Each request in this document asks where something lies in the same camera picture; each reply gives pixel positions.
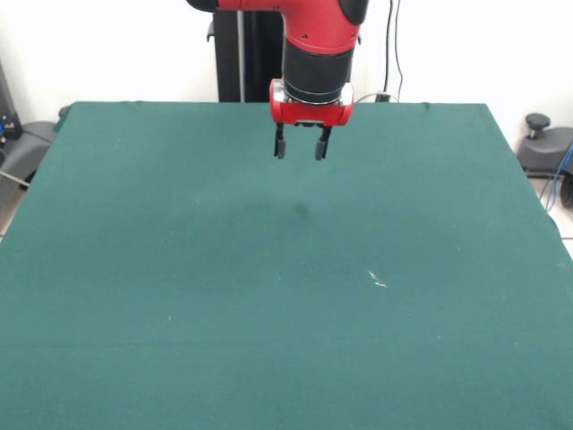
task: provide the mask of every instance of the black cylindrical joint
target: black cylindrical joint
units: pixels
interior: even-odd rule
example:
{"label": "black cylindrical joint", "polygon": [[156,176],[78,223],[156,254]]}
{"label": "black cylindrical joint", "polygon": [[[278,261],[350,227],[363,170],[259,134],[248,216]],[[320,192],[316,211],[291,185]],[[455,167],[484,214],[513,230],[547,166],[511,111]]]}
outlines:
{"label": "black cylindrical joint", "polygon": [[323,56],[303,51],[285,39],[283,78],[286,93],[303,103],[332,103],[348,81],[353,49]]}
{"label": "black cylindrical joint", "polygon": [[218,8],[217,0],[187,0],[187,3],[204,12],[214,13]]}
{"label": "black cylindrical joint", "polygon": [[368,9],[368,0],[338,0],[340,9],[346,18],[354,25],[364,23],[366,10]]}

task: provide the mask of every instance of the table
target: table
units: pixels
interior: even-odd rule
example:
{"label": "table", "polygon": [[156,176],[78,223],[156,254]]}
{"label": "table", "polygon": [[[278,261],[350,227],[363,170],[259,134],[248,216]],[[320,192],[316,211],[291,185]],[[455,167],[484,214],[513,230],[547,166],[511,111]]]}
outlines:
{"label": "table", "polygon": [[573,263],[486,106],[78,103],[0,245],[11,429],[573,426]]}

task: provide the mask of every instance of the red robot arm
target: red robot arm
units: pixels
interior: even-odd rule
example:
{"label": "red robot arm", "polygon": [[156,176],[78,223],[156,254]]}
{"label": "red robot arm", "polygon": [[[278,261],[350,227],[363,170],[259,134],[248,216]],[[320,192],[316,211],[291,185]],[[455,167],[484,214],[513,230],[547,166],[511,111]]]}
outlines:
{"label": "red robot arm", "polygon": [[277,123],[275,156],[285,155],[284,124],[322,128],[315,151],[324,159],[331,128],[345,125],[354,97],[348,83],[368,0],[187,0],[206,12],[277,11],[285,23],[283,79],[270,85]]}

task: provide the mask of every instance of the white speck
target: white speck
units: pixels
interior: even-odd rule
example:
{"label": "white speck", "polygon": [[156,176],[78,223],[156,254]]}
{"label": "white speck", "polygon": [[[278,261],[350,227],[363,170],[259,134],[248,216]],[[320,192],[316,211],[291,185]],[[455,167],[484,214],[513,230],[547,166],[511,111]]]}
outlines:
{"label": "white speck", "polygon": [[378,287],[386,288],[386,284],[381,282],[374,273],[372,273],[371,271],[368,271],[368,274],[370,275],[370,277],[374,281],[375,285],[377,285]]}

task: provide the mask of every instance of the white wall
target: white wall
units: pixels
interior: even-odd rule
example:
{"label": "white wall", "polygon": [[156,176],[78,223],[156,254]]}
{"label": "white wall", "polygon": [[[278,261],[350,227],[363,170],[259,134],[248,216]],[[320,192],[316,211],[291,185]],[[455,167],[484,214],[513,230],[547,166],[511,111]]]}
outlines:
{"label": "white wall", "polygon": [[[486,102],[511,144],[533,110],[573,125],[571,2],[403,2],[404,101]],[[358,95],[381,90],[388,4],[371,0]],[[216,100],[209,22],[184,0],[0,0],[0,56],[26,121],[77,99]]]}

